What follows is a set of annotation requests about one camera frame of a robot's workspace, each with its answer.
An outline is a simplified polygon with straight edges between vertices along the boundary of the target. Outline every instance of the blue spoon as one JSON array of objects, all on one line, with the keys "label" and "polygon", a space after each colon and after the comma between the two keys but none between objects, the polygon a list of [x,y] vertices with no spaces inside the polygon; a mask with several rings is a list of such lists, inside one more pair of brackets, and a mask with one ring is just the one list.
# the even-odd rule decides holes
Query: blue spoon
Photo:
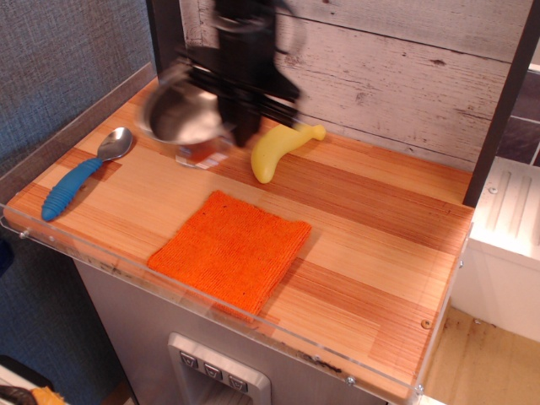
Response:
[{"label": "blue spoon", "polygon": [[103,162],[126,154],[132,146],[132,140],[132,133],[127,128],[120,127],[111,132],[98,148],[97,158],[85,160],[52,188],[41,207],[41,217],[50,221],[60,215],[92,173],[98,170]]}]

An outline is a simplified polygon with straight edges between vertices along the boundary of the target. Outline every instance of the orange cloth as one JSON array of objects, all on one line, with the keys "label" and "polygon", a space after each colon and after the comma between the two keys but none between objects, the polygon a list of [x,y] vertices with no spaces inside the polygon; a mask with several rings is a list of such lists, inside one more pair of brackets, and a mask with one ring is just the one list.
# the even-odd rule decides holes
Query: orange cloth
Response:
[{"label": "orange cloth", "polygon": [[148,267],[257,315],[310,232],[305,222],[281,219],[216,191],[149,258]]}]

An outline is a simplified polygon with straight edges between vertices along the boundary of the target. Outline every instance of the white wooden wall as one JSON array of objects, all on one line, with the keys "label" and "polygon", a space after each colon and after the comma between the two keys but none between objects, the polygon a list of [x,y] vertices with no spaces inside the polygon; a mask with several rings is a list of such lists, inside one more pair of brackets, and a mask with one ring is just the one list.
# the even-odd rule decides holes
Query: white wooden wall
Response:
[{"label": "white wooden wall", "polygon": [[[180,0],[189,45],[216,46],[212,0]],[[289,0],[278,68],[301,119],[472,171],[532,0]]]}]

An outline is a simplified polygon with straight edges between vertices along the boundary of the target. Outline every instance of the yellow banana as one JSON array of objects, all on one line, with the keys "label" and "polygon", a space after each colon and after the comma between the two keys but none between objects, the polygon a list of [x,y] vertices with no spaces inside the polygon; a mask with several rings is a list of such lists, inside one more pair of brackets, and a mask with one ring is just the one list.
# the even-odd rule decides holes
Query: yellow banana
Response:
[{"label": "yellow banana", "polygon": [[268,183],[276,171],[279,160],[314,138],[324,139],[327,130],[322,125],[297,124],[294,128],[278,125],[265,133],[251,151],[251,168],[256,179]]}]

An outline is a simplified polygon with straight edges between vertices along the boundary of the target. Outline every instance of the metal frame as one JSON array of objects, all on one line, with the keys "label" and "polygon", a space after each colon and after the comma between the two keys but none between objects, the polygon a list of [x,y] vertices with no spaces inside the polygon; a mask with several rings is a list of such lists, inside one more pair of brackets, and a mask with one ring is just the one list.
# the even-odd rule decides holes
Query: metal frame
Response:
[{"label": "metal frame", "polygon": [[540,0],[533,0],[531,11],[527,17],[520,42],[510,66],[505,86],[489,125],[488,135],[483,141],[482,150],[478,156],[472,179],[469,182],[467,194],[463,200],[465,205],[476,207],[483,185],[488,178],[491,165],[494,162],[506,124],[520,93],[527,70],[540,38]]},{"label": "metal frame", "polygon": [[146,0],[148,22],[158,76],[186,48],[180,0]]}]

